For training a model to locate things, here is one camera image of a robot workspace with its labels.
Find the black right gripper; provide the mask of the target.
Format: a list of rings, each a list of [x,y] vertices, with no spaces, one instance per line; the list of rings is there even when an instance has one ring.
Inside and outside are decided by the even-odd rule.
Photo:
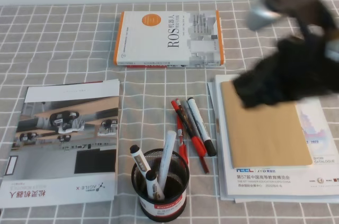
[[[338,53],[327,56],[325,42],[314,40],[311,44],[296,37],[282,39],[274,54],[235,78],[233,86],[243,106],[338,93]]]

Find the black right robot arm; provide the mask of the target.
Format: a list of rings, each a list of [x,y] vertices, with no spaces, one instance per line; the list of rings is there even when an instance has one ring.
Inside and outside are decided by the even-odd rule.
[[[284,17],[297,21],[301,37],[277,42],[277,50],[234,79],[243,107],[276,105],[338,92],[338,26],[320,0],[258,0],[246,18],[257,31]]]

